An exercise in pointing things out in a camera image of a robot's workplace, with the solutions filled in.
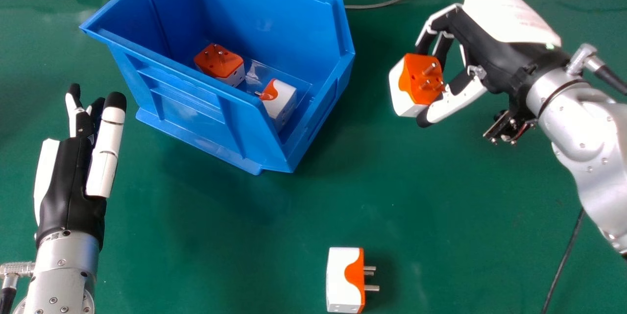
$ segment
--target robotic arm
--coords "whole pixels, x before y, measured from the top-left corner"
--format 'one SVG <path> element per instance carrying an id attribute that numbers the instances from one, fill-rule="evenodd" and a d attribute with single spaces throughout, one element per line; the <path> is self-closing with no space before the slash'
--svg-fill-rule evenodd
<path id="1" fill-rule="evenodd" d="M 464 69 L 445 85 L 441 73 L 454 39 Z M 508 94 L 508 110 L 484 137 L 515 145 L 527 129 L 540 126 L 573 174 L 587 214 L 627 259 L 627 105 L 594 89 L 582 71 L 587 68 L 623 95 L 627 85 L 592 46 L 584 44 L 570 56 L 561 44 L 522 0 L 464 0 L 432 15 L 416 53 L 390 71 L 392 104 L 398 115 L 415 117 L 425 128 L 483 93 Z"/>
<path id="2" fill-rule="evenodd" d="M 34 184 L 35 263 L 0 266 L 0 314 L 11 311 L 18 278 L 31 277 L 14 314 L 93 313 L 98 254 L 105 231 L 126 111 L 126 98 L 111 93 L 87 109 L 80 87 L 65 95 L 70 137 L 47 139 Z"/>

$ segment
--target blue storage container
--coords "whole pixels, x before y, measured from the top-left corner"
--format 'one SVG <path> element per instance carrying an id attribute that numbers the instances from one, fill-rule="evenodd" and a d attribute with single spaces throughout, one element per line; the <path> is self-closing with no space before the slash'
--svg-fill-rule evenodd
<path id="1" fill-rule="evenodd" d="M 109 46 L 137 119 L 253 174 L 294 171 L 355 56 L 342 0 L 111 0 L 81 29 Z M 260 64 L 260 82 L 231 88 L 198 71 L 193 58 L 212 42 L 247 71 Z M 278 133 L 251 94 L 273 78 L 297 90 Z"/>

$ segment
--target white label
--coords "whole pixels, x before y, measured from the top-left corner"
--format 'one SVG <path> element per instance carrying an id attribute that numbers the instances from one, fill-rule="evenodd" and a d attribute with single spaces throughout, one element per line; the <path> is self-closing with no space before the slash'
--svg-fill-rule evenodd
<path id="1" fill-rule="evenodd" d="M 500 42 L 562 46 L 562 39 L 523 0 L 464 0 L 463 10 Z"/>

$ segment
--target green table surface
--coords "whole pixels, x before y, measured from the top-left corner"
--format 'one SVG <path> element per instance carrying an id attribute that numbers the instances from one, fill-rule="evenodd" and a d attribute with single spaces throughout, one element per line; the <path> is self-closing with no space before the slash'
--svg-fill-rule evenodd
<path id="1" fill-rule="evenodd" d="M 0 0 L 0 263 L 34 259 L 40 144 L 67 136 L 69 84 L 82 84 L 83 102 L 131 97 L 106 46 L 78 28 L 107 1 Z M 329 247 L 358 246 L 381 285 L 368 313 L 539 312 L 580 208 L 547 138 L 484 141 L 505 96 L 429 129 L 392 110 L 389 69 L 428 15 L 460 1 L 349 11 L 351 83 L 293 174 L 249 175 L 138 122 L 131 99 L 97 310 L 320 314 Z M 566 50 L 590 42 L 627 76 L 627 0 L 526 1 Z M 626 309 L 625 261 L 587 219 L 551 312 Z"/>

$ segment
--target blue plastic bin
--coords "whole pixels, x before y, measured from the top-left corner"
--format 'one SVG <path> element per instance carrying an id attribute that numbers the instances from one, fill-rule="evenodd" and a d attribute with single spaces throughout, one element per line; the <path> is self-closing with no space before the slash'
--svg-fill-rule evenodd
<path id="1" fill-rule="evenodd" d="M 346 88 L 355 56 L 342 0 L 111 0 L 81 29 L 109 46 L 137 119 L 245 171 L 292 172 Z M 251 93 L 196 70 L 211 42 L 253 64 L 263 86 L 296 87 L 277 133 Z"/>

